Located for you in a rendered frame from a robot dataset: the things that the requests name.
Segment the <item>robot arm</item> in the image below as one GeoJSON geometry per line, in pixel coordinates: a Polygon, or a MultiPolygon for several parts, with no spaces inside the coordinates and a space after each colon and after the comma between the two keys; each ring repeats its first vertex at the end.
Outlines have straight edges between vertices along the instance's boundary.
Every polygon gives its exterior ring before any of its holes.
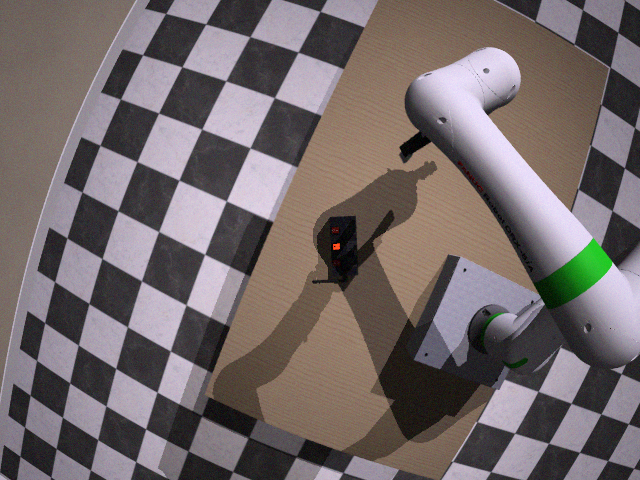
{"type": "Polygon", "coordinates": [[[491,121],[520,82],[515,60],[487,47],[420,75],[405,95],[411,123],[486,203],[541,297],[520,316],[482,307],[469,341],[520,375],[566,341],[587,365],[622,367],[640,354],[640,237],[611,260],[491,121]]]}

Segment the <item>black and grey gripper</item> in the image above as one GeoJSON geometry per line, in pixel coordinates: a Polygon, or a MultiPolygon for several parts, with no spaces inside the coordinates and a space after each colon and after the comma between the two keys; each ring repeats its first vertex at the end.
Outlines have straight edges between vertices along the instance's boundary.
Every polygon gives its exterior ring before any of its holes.
{"type": "Polygon", "coordinates": [[[431,141],[423,133],[419,131],[416,135],[414,135],[412,138],[410,138],[408,141],[402,144],[399,147],[401,150],[401,153],[399,154],[399,156],[403,161],[403,163],[404,164],[407,163],[407,161],[412,157],[414,152],[418,151],[419,149],[426,146],[430,142],[431,141]]]}

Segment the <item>black power strip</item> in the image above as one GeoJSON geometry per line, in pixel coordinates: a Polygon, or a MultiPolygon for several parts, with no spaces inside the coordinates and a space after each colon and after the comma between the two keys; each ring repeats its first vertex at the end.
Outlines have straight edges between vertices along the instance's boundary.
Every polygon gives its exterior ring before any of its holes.
{"type": "Polygon", "coordinates": [[[356,216],[330,217],[332,276],[337,280],[313,280],[313,283],[348,282],[358,275],[356,216]]]}

